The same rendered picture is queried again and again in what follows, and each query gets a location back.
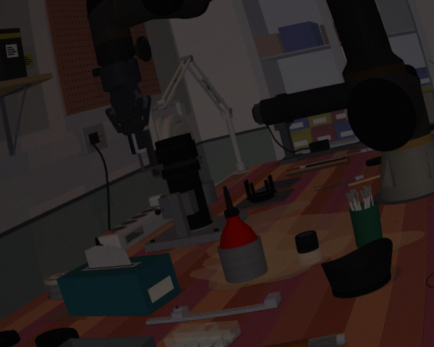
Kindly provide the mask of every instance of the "wall socket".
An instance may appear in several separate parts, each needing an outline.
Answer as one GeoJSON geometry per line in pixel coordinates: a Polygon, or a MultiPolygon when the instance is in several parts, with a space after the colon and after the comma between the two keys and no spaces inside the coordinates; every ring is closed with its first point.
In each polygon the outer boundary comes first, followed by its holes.
{"type": "Polygon", "coordinates": [[[96,144],[96,147],[98,147],[99,150],[108,147],[108,140],[106,139],[103,123],[95,124],[91,127],[82,129],[82,133],[79,136],[80,148],[82,150],[80,155],[87,155],[96,152],[95,147],[90,144],[90,140],[88,139],[88,135],[94,132],[97,132],[98,137],[100,138],[100,142],[96,144]]]}

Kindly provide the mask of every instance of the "green cup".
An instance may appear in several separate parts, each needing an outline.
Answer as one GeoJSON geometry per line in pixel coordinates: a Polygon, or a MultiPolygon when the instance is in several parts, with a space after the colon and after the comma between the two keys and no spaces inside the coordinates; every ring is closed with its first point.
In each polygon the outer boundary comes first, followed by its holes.
{"type": "Polygon", "coordinates": [[[379,206],[377,202],[374,202],[374,204],[374,206],[371,205],[367,209],[364,208],[364,204],[360,204],[362,206],[361,211],[352,211],[349,209],[357,247],[383,238],[379,206]]]}

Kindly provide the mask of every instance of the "pegboard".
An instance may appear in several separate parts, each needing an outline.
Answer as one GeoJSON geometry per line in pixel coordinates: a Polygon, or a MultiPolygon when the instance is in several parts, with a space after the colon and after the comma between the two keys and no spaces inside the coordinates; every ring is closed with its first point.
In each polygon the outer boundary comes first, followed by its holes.
{"type": "MultiPolygon", "coordinates": [[[[66,115],[111,105],[109,93],[103,91],[101,78],[94,77],[96,61],[86,0],[45,0],[51,42],[56,61],[59,85],[66,115]]],[[[130,28],[133,42],[145,36],[144,24],[130,28]]],[[[154,59],[138,61],[142,82],[138,87],[143,95],[161,93],[154,59]]]]}

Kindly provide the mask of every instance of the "small jar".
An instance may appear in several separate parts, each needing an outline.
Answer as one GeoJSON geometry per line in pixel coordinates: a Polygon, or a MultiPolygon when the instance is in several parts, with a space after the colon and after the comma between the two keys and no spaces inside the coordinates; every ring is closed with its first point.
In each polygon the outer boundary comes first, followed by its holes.
{"type": "Polygon", "coordinates": [[[318,244],[317,233],[313,230],[297,234],[295,241],[297,256],[301,266],[313,265],[322,260],[323,256],[318,244]]]}

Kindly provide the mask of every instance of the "striped tabletop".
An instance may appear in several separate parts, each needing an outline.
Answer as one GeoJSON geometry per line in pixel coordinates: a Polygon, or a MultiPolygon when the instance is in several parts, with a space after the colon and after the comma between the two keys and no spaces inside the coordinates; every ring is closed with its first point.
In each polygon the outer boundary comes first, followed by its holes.
{"type": "MultiPolygon", "coordinates": [[[[211,205],[213,215],[225,210],[222,187],[227,185],[234,205],[245,197],[244,180],[254,183],[255,189],[264,187],[263,180],[272,175],[274,181],[287,179],[286,171],[298,165],[357,152],[343,150],[335,154],[310,158],[298,163],[280,166],[266,163],[253,166],[237,181],[227,179],[218,185],[218,201],[211,205]]],[[[292,188],[294,191],[281,204],[248,210],[249,216],[267,212],[265,222],[270,221],[271,209],[289,209],[295,202],[308,201],[307,207],[294,213],[299,216],[326,215],[349,211],[345,185],[315,192],[315,186],[380,174],[380,166],[368,167],[365,161],[379,156],[379,152],[367,152],[349,157],[349,164],[304,173],[292,188]]],[[[369,181],[375,194],[379,192],[379,180],[369,181]]],[[[113,338],[152,335],[158,346],[165,346],[163,339],[178,325],[169,323],[146,325],[151,317],[169,316],[173,307],[188,306],[191,313],[229,309],[253,304],[262,304],[272,292],[281,294],[281,303],[276,309],[249,314],[220,317],[198,322],[222,322],[238,320],[241,336],[233,347],[267,346],[304,338],[316,338],[334,333],[346,333],[350,347],[434,347],[434,288],[426,286],[426,278],[434,273],[434,212],[428,205],[434,196],[401,205],[380,206],[383,232],[402,233],[421,231],[424,236],[417,241],[397,249],[392,257],[392,280],[381,289],[353,299],[337,299],[320,264],[293,278],[274,283],[264,283],[230,291],[209,288],[206,279],[194,278],[190,274],[202,268],[209,258],[208,249],[214,243],[200,244],[170,251],[176,276],[182,293],[150,316],[131,317],[85,317],[78,320],[50,321],[48,317],[64,310],[63,301],[48,299],[43,294],[0,321],[0,331],[16,330],[21,337],[17,346],[35,346],[35,337],[59,327],[75,328],[81,338],[113,338]]],[[[340,228],[331,221],[331,232],[340,228]]],[[[146,240],[127,250],[129,257],[146,255],[143,245],[154,239],[171,225],[168,224],[146,240]]],[[[302,228],[314,228],[315,219],[303,222],[302,228]]],[[[168,251],[154,252],[160,254],[168,251]]],[[[434,276],[430,279],[434,287],[434,276]]]]}

